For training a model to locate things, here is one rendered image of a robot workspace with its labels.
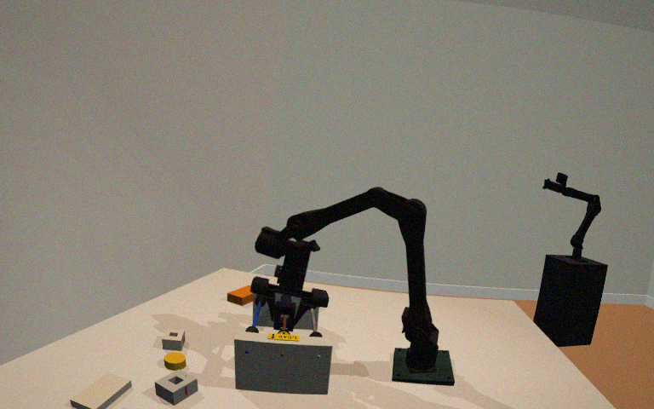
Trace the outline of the orange rectangular block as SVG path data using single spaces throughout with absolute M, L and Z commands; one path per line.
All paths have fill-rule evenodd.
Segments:
M 250 289 L 251 285 L 247 285 L 235 291 L 231 291 L 227 293 L 227 300 L 240 306 L 244 306 L 246 303 L 251 303 L 253 302 L 254 293 L 251 292 Z

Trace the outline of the yellow short cylinder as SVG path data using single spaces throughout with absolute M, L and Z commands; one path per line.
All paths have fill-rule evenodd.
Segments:
M 163 358 L 164 366 L 172 371 L 181 370 L 186 366 L 186 357 L 181 353 L 169 353 Z

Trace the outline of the beige flat rectangular block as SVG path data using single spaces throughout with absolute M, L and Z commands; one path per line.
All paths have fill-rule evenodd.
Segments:
M 108 372 L 71 398 L 71 405 L 77 409 L 106 409 L 131 386 L 131 380 Z

